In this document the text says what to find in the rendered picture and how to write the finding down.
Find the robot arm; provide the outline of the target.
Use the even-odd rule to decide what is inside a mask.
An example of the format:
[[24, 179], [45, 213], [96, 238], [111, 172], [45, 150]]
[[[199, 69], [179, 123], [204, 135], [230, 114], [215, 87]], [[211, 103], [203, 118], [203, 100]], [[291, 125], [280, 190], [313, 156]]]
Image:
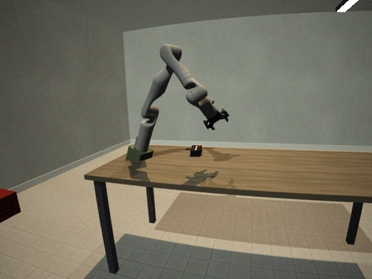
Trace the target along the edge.
[[141, 122], [135, 140], [134, 148], [138, 151], [146, 152], [148, 150], [153, 128], [159, 114], [159, 108], [151, 104], [164, 94], [173, 72], [186, 90], [193, 88], [186, 94], [186, 99], [190, 104], [199, 108], [208, 119], [215, 117], [217, 113], [217, 109], [213, 105], [214, 100], [206, 98], [208, 95], [206, 88], [199, 84], [191, 72], [179, 62], [181, 55], [182, 50], [176, 45], [164, 44], [160, 49], [160, 57], [166, 63], [166, 66], [154, 77], [141, 110], [141, 116], [148, 120]]

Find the black power strip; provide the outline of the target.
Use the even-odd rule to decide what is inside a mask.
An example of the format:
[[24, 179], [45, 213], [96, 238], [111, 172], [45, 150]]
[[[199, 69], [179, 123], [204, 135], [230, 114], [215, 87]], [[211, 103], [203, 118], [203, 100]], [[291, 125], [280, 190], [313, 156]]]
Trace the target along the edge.
[[202, 146], [193, 145], [191, 149], [185, 149], [185, 150], [190, 150], [191, 156], [201, 156]]

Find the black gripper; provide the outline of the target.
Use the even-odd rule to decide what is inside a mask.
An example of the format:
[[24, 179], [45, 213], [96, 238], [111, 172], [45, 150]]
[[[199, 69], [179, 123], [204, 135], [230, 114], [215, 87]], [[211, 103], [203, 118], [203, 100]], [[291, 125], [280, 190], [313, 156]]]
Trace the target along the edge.
[[[216, 113], [215, 117], [210, 118], [210, 119], [207, 118], [207, 121], [204, 120], [203, 122], [204, 122], [207, 129], [211, 128], [212, 130], [215, 130], [214, 127], [213, 127], [214, 123], [219, 121], [220, 119], [225, 119], [228, 122], [227, 117], [229, 117], [229, 114], [224, 109], [222, 109], [222, 111], [220, 113], [217, 110], [217, 113]], [[208, 122], [209, 122], [209, 125], [208, 125]]]

